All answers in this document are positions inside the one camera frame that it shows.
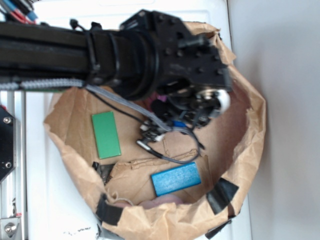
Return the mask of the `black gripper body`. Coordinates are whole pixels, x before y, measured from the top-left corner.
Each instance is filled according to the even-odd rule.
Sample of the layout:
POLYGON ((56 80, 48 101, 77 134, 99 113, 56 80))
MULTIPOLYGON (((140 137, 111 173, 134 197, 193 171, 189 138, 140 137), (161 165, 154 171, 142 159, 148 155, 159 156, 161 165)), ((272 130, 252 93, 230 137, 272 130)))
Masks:
POLYGON ((166 96, 163 116, 197 128, 228 108, 229 70, 205 34, 192 34, 173 15, 141 10, 121 24, 119 35, 130 41, 136 71, 119 87, 123 98, 166 96))

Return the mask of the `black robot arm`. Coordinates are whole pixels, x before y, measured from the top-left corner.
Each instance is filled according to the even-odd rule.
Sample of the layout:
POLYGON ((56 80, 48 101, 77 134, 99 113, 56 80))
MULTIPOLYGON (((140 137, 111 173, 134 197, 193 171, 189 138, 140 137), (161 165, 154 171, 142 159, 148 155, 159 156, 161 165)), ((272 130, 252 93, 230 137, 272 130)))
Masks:
POLYGON ((104 30, 98 23, 76 30, 49 25, 0 24, 0 87, 26 89, 26 83, 79 79, 86 85, 109 86, 129 101, 153 93, 168 96, 178 110, 191 112, 191 123, 202 108, 206 117, 224 111, 222 93, 232 81, 217 47, 203 33, 193 34, 178 18, 141 10, 104 30))

